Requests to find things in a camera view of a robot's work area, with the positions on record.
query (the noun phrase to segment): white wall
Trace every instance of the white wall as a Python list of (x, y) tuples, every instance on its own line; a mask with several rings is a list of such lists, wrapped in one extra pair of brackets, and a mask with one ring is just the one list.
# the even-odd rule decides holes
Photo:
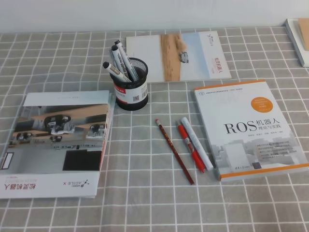
[(309, 0), (0, 0), (0, 32), (279, 26)]

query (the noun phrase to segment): robot image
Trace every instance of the robot image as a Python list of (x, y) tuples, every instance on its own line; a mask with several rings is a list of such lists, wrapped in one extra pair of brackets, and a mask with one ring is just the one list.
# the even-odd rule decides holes
[(28, 141), (30, 139), (30, 137), (32, 137), (33, 134), (25, 132), (25, 133), (18, 133), (16, 136), (16, 140), (21, 141), (21, 142), (25, 142)]
[(70, 116), (49, 116), (44, 120), (45, 128), (53, 135), (74, 133), (75, 125), (70, 122)]
[(58, 142), (61, 142), (62, 136), (51, 136), (49, 139), (50, 139), (53, 143), (58, 143)]
[(187, 52), (180, 52), (179, 53), (179, 58), (180, 58), (180, 61), (182, 63), (189, 63), (189, 58), (188, 58), (188, 53)]
[(104, 125), (95, 124), (89, 128), (86, 138), (87, 139), (103, 138), (103, 136), (104, 136)]

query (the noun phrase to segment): book edge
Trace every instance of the book edge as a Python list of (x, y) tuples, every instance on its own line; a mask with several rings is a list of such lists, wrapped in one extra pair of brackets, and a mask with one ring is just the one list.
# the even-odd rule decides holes
[(244, 176), (244, 175), (254, 175), (254, 174), (261, 174), (261, 173), (271, 173), (271, 172), (278, 172), (278, 171), (284, 171), (284, 170), (290, 170), (290, 169), (298, 169), (298, 168), (306, 168), (306, 167), (309, 167), (309, 163), (295, 164), (295, 165), (284, 166), (284, 167), (276, 167), (276, 168), (266, 168), (266, 169), (259, 169), (259, 170), (250, 170), (250, 171), (237, 172), (237, 173), (221, 174), (220, 175), (220, 181), (223, 178), (229, 178), (229, 177)]
[(289, 38), (290, 38), (290, 40), (291, 40), (291, 42), (292, 42), (292, 44), (293, 44), (293, 46), (294, 46), (294, 49), (295, 49), (295, 51), (296, 51), (296, 53), (297, 53), (297, 55), (298, 55), (299, 61), (300, 61), (300, 63), (302, 64), (302, 66), (303, 66), (303, 67), (309, 67), (309, 64), (307, 64), (307, 63), (305, 62), (305, 60), (304, 60), (304, 56), (305, 56), (305, 55), (303, 55), (303, 54), (302, 54), (302, 51), (299, 49), (298, 43), (297, 43), (297, 41), (296, 41), (296, 39), (295, 39), (295, 35), (294, 35), (293, 30), (292, 30), (292, 28), (291, 28), (292, 25), (290, 25), (290, 24), (293, 23), (292, 20), (294, 20), (294, 19), (288, 18), (288, 19), (286, 20), (286, 22), (285, 22), (285, 27), (286, 27), (286, 30), (287, 30), (287, 32), (288, 32), (288, 36), (289, 36)]
[(218, 88), (218, 87), (225, 87), (225, 86), (237, 86), (237, 85), (244, 85), (244, 84), (251, 84), (251, 83), (259, 83), (259, 82), (265, 82), (265, 80), (244, 81), (244, 82), (237, 82), (237, 83), (231, 83), (231, 84), (204, 86), (204, 87), (195, 88), (194, 91), (196, 91), (196, 90), (201, 90), (201, 89), (207, 89), (207, 88)]

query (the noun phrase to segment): logo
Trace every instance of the logo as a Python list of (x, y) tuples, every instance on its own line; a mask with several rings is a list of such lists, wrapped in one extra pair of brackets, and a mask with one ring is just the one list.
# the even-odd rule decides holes
[(209, 34), (207, 37), (209, 39), (209, 43), (211, 44), (211, 46), (213, 46), (213, 36)]
[(118, 91), (118, 92), (120, 92), (120, 93), (126, 93), (126, 89), (125, 88), (120, 88), (120, 87), (118, 87), (117, 85), (115, 85), (114, 84), (114, 87), (115, 87), (115, 89)]
[(84, 187), (85, 184), (88, 184), (88, 185), (89, 185), (89, 183), (87, 183), (87, 181), (88, 181), (88, 180), (86, 180), (86, 181), (81, 185), (81, 187)]
[(116, 73), (117, 75), (120, 74), (119, 70), (116, 69), (114, 66), (111, 66), (110, 69), (111, 69), (114, 73)]
[(85, 185), (89, 185), (88, 180), (86, 181), (69, 181), (69, 182), (63, 182), (63, 185), (67, 185), (70, 187), (81, 187), (83, 188)]

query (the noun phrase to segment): marker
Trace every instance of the marker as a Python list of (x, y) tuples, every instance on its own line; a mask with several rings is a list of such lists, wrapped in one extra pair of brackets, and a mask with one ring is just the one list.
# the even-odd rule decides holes
[(108, 52), (109, 52), (109, 54), (110, 54), (110, 57), (112, 58), (112, 65), (113, 65), (113, 66), (116, 66), (118, 69), (120, 69), (120, 68), (117, 66), (117, 64), (116, 64), (114, 54), (112, 53), (112, 49), (109, 49)]
[(202, 159), (200, 158), (199, 154), (197, 153), (197, 151), (194, 149), (192, 143), (191, 143), (191, 140), (189, 138), (189, 135), (187, 134), (187, 132), (185, 131), (185, 128), (183, 127), (183, 125), (181, 123), (179, 123), (179, 121), (177, 121), (177, 125), (178, 125), (178, 131), (179, 131), (179, 134), (182, 136), (183, 138), (183, 141), (185, 144), (187, 144), (190, 152), (191, 152), (191, 155), (192, 155), (192, 158), (197, 166), (197, 168), (202, 172), (204, 173), (204, 170), (205, 170), (205, 165), (202, 161)]
[(202, 147), (202, 144), (198, 140), (197, 135), (195, 134), (194, 130), (192, 129), (188, 119), (186, 117), (183, 117), (182, 123), (183, 123), (185, 130), (189, 134), (189, 137), (192, 140), (197, 152), (199, 153), (201, 159), (203, 160), (203, 162), (204, 162), (204, 164), (207, 168), (207, 171), (211, 171), (213, 169), (213, 165), (212, 165), (211, 161), (209, 160), (208, 155), (206, 154), (204, 148)]
[(132, 66), (131, 61), (129, 59), (129, 57), (127, 56), (124, 47), (122, 46), (122, 43), (120, 42), (120, 40), (117, 40), (115, 42), (115, 45), (118, 47), (119, 52), (121, 54), (122, 60), (124, 61), (133, 81), (138, 81), (139, 80), (139, 76), (137, 75), (135, 68)]
[(118, 69), (116, 69), (109, 62), (104, 62), (103, 68), (105, 68), (110, 74), (112, 74), (114, 77), (116, 77), (118, 81), (131, 82), (130, 79), (126, 78), (126, 76), (124, 76)]
[(112, 46), (112, 54), (114, 56), (115, 62), (117, 64), (118, 69), (120, 70), (120, 72), (125, 75), (127, 78), (129, 78), (127, 72), (126, 72), (126, 67), (125, 64), (121, 58), (121, 54), (119, 52), (119, 49), (116, 45)]

